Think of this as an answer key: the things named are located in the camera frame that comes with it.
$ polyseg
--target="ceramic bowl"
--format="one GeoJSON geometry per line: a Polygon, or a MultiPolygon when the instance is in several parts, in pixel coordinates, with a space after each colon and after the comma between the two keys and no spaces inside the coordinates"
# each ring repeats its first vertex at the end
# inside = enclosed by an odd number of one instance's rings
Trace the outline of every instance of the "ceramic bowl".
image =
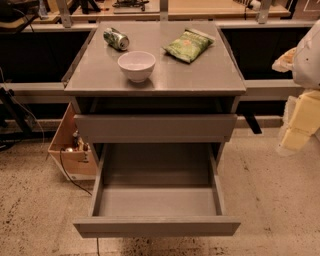
{"type": "Polygon", "coordinates": [[[156,58],[143,51],[132,51],[121,55],[118,65],[125,76],[134,83],[144,82],[152,73],[156,58]]]}

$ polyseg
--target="soda can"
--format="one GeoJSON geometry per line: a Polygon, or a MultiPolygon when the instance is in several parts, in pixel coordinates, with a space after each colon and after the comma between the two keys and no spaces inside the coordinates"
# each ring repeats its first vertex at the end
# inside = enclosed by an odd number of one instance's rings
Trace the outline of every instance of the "soda can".
{"type": "Polygon", "coordinates": [[[107,28],[103,33],[104,40],[116,50],[125,51],[129,46],[129,39],[114,28],[107,28]]]}

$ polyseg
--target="tiled floor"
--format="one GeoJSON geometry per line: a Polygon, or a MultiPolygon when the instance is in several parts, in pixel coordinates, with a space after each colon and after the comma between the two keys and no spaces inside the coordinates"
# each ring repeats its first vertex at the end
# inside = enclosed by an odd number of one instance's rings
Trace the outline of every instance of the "tiled floor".
{"type": "MultiPolygon", "coordinates": [[[[99,239],[100,255],[320,255],[320,143],[298,154],[276,151],[279,128],[234,131],[219,167],[233,237],[99,239]]],[[[22,141],[0,152],[0,255],[97,255],[96,239],[72,225],[90,196],[66,181],[49,141],[22,141]]],[[[81,182],[92,189],[93,182],[81,182]]]]}

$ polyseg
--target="green packet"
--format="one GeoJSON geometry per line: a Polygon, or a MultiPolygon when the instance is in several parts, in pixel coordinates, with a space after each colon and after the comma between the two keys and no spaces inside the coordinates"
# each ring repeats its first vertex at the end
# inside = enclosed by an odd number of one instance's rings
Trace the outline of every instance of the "green packet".
{"type": "Polygon", "coordinates": [[[193,62],[203,53],[215,38],[193,28],[186,28],[183,34],[163,49],[187,63],[193,62]]]}

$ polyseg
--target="closed drawer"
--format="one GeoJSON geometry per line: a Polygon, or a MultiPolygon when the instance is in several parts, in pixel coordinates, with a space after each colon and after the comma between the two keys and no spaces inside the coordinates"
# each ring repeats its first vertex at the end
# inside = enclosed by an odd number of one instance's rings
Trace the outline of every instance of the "closed drawer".
{"type": "Polygon", "coordinates": [[[225,115],[75,115],[91,143],[225,142],[237,116],[225,115]]]}

